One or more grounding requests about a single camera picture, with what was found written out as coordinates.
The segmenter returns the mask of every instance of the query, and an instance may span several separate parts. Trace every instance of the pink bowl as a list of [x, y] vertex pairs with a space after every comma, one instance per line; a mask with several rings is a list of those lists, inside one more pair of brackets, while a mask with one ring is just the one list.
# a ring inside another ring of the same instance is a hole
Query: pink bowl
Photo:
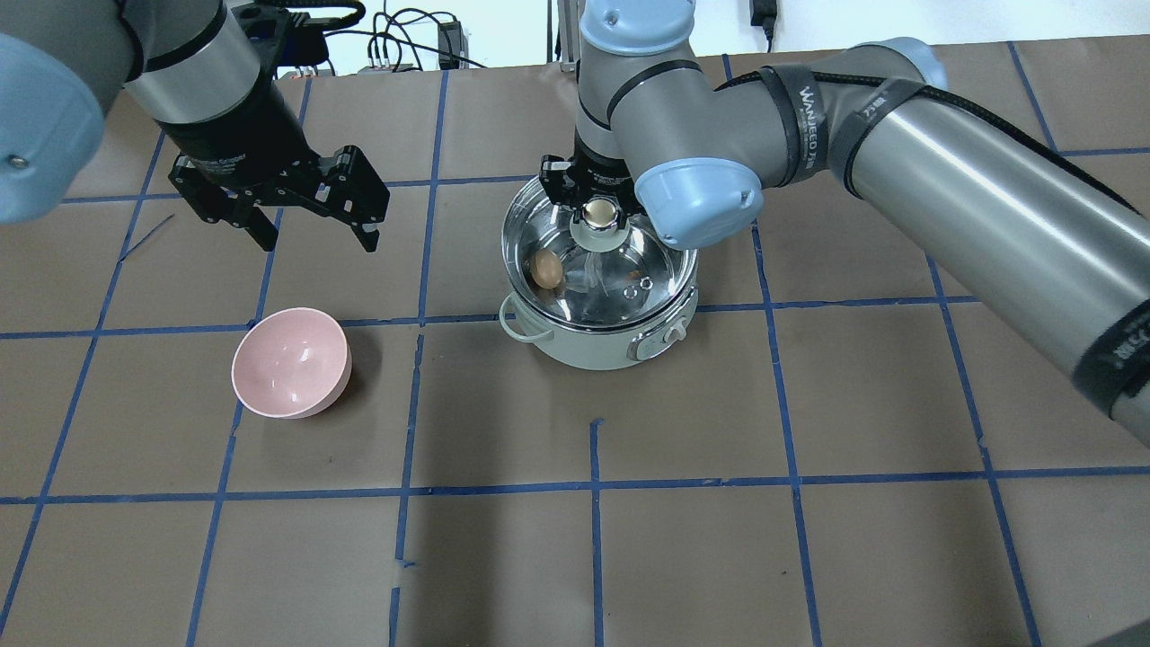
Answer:
[[282, 309], [239, 342], [231, 386], [244, 407], [267, 418], [306, 418], [347, 387], [352, 355], [339, 323], [310, 307]]

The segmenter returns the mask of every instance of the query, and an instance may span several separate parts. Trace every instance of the light blue joint cap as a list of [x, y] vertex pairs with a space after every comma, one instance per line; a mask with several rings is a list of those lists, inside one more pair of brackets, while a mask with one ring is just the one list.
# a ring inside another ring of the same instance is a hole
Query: light blue joint cap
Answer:
[[588, 0], [583, 38], [620, 56], [650, 56], [687, 40], [695, 29], [695, 0]]
[[720, 157], [664, 162], [635, 182], [659, 239], [676, 249], [713, 245], [762, 210], [762, 184], [750, 168]]
[[877, 45], [879, 47], [894, 49], [906, 56], [906, 60], [911, 61], [919, 69], [919, 74], [922, 75], [923, 80], [938, 90], [946, 90], [949, 86], [946, 83], [946, 66], [942, 64], [938, 56], [934, 55], [934, 49], [929, 45], [918, 38], [900, 36], [889, 40], [862, 43], [856, 45], [856, 47], [861, 47], [862, 45]]
[[103, 111], [76, 72], [0, 33], [0, 224], [55, 208], [102, 136]]

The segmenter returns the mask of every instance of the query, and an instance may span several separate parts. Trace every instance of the bowl rim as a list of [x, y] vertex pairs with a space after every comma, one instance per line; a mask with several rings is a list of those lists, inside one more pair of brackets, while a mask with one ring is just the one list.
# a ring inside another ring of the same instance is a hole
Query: bowl rim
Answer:
[[[339, 331], [339, 339], [343, 340], [344, 342], [344, 354], [342, 359], [343, 365], [339, 368], [339, 373], [336, 377], [335, 382], [331, 384], [330, 388], [322, 396], [316, 399], [315, 402], [309, 402], [306, 407], [301, 407], [300, 409], [290, 411], [288, 414], [268, 414], [266, 411], [261, 411], [260, 409], [252, 407], [252, 405], [248, 403], [247, 400], [245, 400], [244, 396], [239, 393], [239, 387], [236, 386], [236, 361], [239, 360], [239, 354], [243, 353], [244, 347], [247, 346], [247, 340], [251, 339], [252, 336], [255, 334], [255, 332], [259, 331], [260, 328], [264, 325], [264, 323], [277, 316], [286, 315], [292, 311], [316, 313], [321, 315], [321, 318], [325, 319], [325, 322], [330, 322], [331, 325], [335, 326], [337, 331]], [[293, 417], [299, 417], [301, 414], [309, 411], [317, 405], [322, 403], [329, 395], [331, 395], [332, 390], [339, 386], [339, 383], [343, 380], [343, 375], [347, 372], [347, 363], [350, 361], [351, 361], [351, 349], [348, 348], [347, 345], [347, 333], [344, 332], [344, 328], [339, 325], [339, 321], [337, 321], [335, 316], [331, 316], [327, 311], [323, 311], [322, 309], [316, 309], [314, 307], [306, 307], [306, 306], [289, 307], [285, 309], [273, 311], [271, 314], [261, 318], [260, 322], [256, 323], [256, 325], [253, 326], [252, 330], [244, 336], [244, 339], [239, 341], [239, 346], [236, 347], [236, 353], [233, 353], [231, 356], [231, 391], [236, 394], [236, 398], [239, 399], [239, 402], [248, 411], [258, 416], [262, 416], [264, 418], [277, 418], [277, 419], [290, 419]]]

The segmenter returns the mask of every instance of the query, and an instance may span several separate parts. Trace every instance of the pot handle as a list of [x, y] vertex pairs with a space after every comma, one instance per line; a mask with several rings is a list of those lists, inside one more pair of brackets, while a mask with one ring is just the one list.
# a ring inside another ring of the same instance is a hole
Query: pot handle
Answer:
[[511, 326], [507, 325], [507, 306], [511, 303], [511, 299], [514, 295], [515, 292], [507, 294], [507, 298], [504, 299], [503, 305], [499, 306], [499, 325], [504, 328], [504, 333], [507, 333], [507, 337], [515, 340], [516, 342], [521, 342], [524, 345], [545, 342], [549, 341], [551, 338], [555, 337], [555, 332], [550, 330], [535, 336], [523, 336], [521, 333], [516, 333], [515, 331], [513, 331]]

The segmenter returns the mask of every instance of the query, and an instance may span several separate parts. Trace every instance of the stainless steel pot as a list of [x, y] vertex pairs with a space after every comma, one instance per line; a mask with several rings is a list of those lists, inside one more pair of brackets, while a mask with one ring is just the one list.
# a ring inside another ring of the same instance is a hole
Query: stainless steel pot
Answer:
[[[503, 229], [512, 286], [499, 308], [504, 331], [559, 362], [593, 371], [638, 364], [685, 339], [698, 305], [696, 252], [659, 242], [645, 216], [628, 218], [619, 246], [591, 252], [576, 241], [585, 238], [577, 230], [583, 225], [572, 209], [547, 199], [537, 178], [515, 195]], [[550, 290], [530, 275], [530, 260], [543, 248], [554, 252], [564, 269], [564, 280]], [[512, 309], [519, 331], [507, 319]]]

